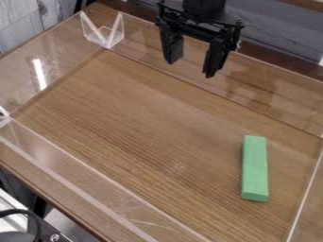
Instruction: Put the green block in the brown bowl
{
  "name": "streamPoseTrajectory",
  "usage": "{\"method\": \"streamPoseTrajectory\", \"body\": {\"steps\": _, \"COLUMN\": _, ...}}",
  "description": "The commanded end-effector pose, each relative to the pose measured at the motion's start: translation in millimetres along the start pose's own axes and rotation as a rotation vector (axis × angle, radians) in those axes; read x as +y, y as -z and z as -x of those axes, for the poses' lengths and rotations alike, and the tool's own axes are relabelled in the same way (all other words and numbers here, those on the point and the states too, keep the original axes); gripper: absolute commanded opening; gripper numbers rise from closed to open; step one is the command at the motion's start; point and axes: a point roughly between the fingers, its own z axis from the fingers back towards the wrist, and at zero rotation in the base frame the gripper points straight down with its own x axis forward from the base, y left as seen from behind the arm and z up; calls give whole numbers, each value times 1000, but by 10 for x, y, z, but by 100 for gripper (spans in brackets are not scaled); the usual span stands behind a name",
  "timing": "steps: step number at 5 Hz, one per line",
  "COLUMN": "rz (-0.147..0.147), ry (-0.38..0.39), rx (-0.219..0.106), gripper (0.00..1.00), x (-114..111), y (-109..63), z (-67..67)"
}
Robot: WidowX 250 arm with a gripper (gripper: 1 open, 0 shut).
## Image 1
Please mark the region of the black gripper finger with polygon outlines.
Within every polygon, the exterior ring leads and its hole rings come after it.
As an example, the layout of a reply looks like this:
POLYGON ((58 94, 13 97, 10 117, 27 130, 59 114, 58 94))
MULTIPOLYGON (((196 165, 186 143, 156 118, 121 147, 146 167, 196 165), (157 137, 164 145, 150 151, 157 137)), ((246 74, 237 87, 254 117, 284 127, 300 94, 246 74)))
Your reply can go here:
POLYGON ((182 34, 169 25, 161 25, 160 40, 165 62, 173 64, 182 57, 182 34))
POLYGON ((221 69, 229 53, 229 45, 224 39, 213 39, 209 42, 209 48, 205 53, 202 63, 202 73, 210 78, 217 70, 221 69))

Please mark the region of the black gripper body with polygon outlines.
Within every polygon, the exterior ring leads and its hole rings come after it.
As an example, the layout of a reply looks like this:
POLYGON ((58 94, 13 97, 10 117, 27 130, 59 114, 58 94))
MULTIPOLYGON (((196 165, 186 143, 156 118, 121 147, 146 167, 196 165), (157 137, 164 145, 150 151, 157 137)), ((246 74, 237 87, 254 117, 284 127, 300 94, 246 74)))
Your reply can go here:
POLYGON ((156 25, 169 25, 204 42, 224 39, 229 50, 240 45, 242 21, 225 12, 225 0, 160 0, 156 25))

